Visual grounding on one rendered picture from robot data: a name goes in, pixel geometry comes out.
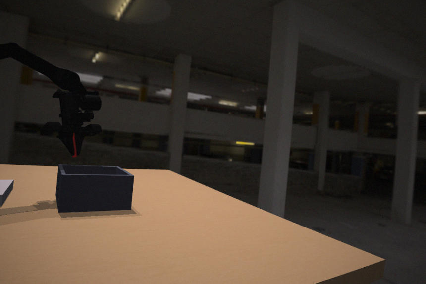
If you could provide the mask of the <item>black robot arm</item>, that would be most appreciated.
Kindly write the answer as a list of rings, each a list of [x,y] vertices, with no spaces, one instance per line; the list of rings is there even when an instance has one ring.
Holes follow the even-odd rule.
[[[52,97],[59,98],[61,109],[65,107],[80,107],[84,113],[71,113],[70,110],[66,110],[66,125],[71,124],[71,122],[90,122],[94,118],[92,110],[100,110],[102,101],[99,92],[87,91],[80,82],[79,75],[75,72],[56,67],[15,42],[0,44],[0,60],[9,57],[47,76],[55,85],[69,91],[58,89]]]

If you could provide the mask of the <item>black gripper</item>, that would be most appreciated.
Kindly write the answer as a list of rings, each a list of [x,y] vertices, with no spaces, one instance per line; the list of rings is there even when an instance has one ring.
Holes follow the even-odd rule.
[[[51,135],[52,132],[58,132],[57,138],[59,138],[62,143],[67,147],[71,155],[75,155],[74,143],[73,143],[73,134],[75,136],[75,145],[76,145],[76,154],[80,155],[82,142],[85,136],[95,136],[99,134],[102,130],[99,124],[90,124],[86,127],[82,127],[82,123],[71,122],[71,124],[66,125],[65,123],[65,113],[66,110],[70,110],[71,113],[81,113],[78,107],[65,107],[61,109],[62,126],[59,122],[47,122],[40,127],[40,135]]]

